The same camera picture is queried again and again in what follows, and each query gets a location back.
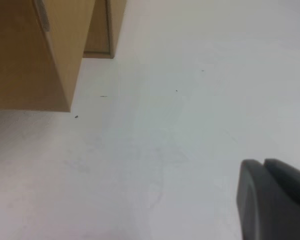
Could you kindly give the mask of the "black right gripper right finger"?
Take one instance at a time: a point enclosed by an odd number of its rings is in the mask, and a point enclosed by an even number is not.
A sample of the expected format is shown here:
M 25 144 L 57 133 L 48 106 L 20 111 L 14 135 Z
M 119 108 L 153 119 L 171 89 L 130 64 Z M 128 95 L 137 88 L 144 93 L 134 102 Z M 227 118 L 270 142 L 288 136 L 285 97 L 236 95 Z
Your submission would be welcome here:
M 264 167 L 284 192 L 279 211 L 283 240 L 300 240 L 300 170 L 278 159 L 266 159 Z

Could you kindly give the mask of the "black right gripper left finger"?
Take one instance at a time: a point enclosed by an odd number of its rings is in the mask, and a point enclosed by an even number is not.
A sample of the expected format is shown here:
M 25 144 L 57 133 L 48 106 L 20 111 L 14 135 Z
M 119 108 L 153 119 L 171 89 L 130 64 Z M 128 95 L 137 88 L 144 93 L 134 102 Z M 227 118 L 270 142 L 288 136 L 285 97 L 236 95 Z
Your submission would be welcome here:
M 236 204 L 244 240 L 282 240 L 288 199 L 258 161 L 240 165 Z

